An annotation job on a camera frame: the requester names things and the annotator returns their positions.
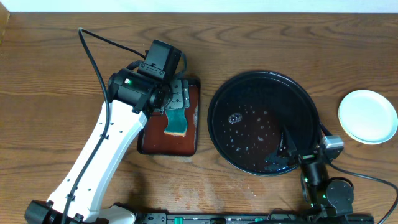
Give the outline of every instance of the wooden table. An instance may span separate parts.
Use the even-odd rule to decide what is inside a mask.
[[[398,136],[376,146],[352,140],[337,109],[358,89],[398,108],[398,15],[393,14],[12,14],[0,46],[0,219],[23,223],[31,200],[46,200],[66,176],[98,119],[103,96],[77,28],[147,50],[154,39],[186,53],[201,80],[197,153],[143,156],[131,144],[102,206],[124,202],[143,211],[268,213],[305,209],[300,171],[257,177],[223,159],[208,134],[215,91],[247,70],[267,69],[298,81],[320,117],[346,147],[335,164],[398,184]],[[109,76],[137,56],[86,38]],[[394,191],[329,169],[355,184],[354,210],[379,220]],[[388,220],[398,223],[398,212]]]

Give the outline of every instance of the white plate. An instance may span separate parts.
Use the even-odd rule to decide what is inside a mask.
[[[379,144],[392,138],[398,117],[392,104],[370,90],[354,91],[341,101],[338,118],[344,131],[365,144]]]

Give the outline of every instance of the black plate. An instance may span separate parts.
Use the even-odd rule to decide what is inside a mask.
[[[228,162],[250,174],[280,175],[298,167],[291,159],[276,156],[283,126],[298,151],[312,151],[319,143],[319,117],[310,96],[276,72],[240,74],[228,80],[210,103],[213,144]]]

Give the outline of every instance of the white background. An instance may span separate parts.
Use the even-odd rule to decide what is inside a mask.
[[[398,12],[398,0],[0,1],[10,12]]]

